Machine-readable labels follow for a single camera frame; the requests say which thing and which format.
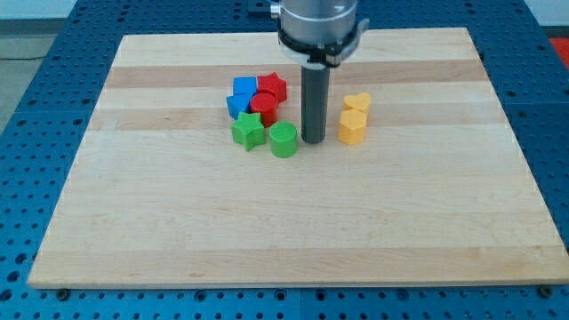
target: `yellow block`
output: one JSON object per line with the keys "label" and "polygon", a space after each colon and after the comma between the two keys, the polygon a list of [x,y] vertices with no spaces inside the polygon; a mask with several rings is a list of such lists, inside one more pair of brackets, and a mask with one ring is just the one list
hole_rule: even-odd
{"label": "yellow block", "polygon": [[344,110],[340,114],[338,139],[347,145],[356,145],[364,141],[367,115],[355,109]]}
{"label": "yellow block", "polygon": [[361,92],[358,95],[347,95],[344,97],[344,110],[355,109],[365,113],[367,116],[370,112],[372,104],[372,96],[367,92]]}

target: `wooden board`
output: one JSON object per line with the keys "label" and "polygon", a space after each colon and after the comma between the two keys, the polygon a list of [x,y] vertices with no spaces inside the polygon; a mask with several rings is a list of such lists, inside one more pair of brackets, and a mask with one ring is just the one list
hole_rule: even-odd
{"label": "wooden board", "polygon": [[[29,277],[36,288],[569,282],[569,258],[464,28],[372,30],[334,70],[328,135],[231,141],[234,76],[288,81],[275,34],[126,36]],[[341,99],[373,96],[365,142]]]}

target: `green star block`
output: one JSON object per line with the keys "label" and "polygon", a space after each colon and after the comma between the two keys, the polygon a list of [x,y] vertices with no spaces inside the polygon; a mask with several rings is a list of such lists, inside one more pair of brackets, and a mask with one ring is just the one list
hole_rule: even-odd
{"label": "green star block", "polygon": [[260,113],[239,112],[239,118],[231,125],[233,142],[243,145],[249,151],[265,144],[265,127],[260,122]]}

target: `plastic block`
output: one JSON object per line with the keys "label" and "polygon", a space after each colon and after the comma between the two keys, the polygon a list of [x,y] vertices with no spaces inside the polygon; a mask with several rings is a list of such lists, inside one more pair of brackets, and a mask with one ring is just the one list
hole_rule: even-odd
{"label": "plastic block", "polygon": [[358,95],[347,95],[344,97],[344,110],[357,110],[369,115],[370,105],[372,104],[372,96],[367,92],[361,92]]}
{"label": "plastic block", "polygon": [[237,120],[240,112],[249,112],[249,103],[251,102],[252,96],[252,93],[241,93],[228,97],[229,115]]}
{"label": "plastic block", "polygon": [[254,76],[240,76],[233,79],[233,94],[257,93],[257,78]]}
{"label": "plastic block", "polygon": [[338,139],[347,145],[356,145],[364,141],[367,116],[357,110],[344,110],[340,114]]}
{"label": "plastic block", "polygon": [[280,103],[286,100],[286,81],[279,78],[276,72],[267,76],[258,76],[257,92],[271,94]]}
{"label": "plastic block", "polygon": [[251,99],[251,112],[260,113],[260,120],[269,128],[276,120],[276,99],[268,93],[257,93]]}
{"label": "plastic block", "polygon": [[270,151],[273,155],[287,158],[296,153],[297,132],[294,124],[279,121],[268,129]]}
{"label": "plastic block", "polygon": [[266,142],[265,128],[258,113],[239,113],[239,118],[231,125],[231,133],[233,142],[243,145],[247,151]]}

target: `black bolt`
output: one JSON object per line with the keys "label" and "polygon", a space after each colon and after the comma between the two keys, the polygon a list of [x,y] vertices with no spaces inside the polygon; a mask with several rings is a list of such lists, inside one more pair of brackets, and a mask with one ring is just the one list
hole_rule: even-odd
{"label": "black bolt", "polygon": [[69,289],[59,289],[55,292],[55,298],[59,301],[65,301],[69,299]]}
{"label": "black bolt", "polygon": [[551,290],[551,287],[548,285],[540,285],[538,288],[538,293],[540,296],[542,296],[542,298],[545,299],[549,299],[551,296],[553,296],[553,290]]}

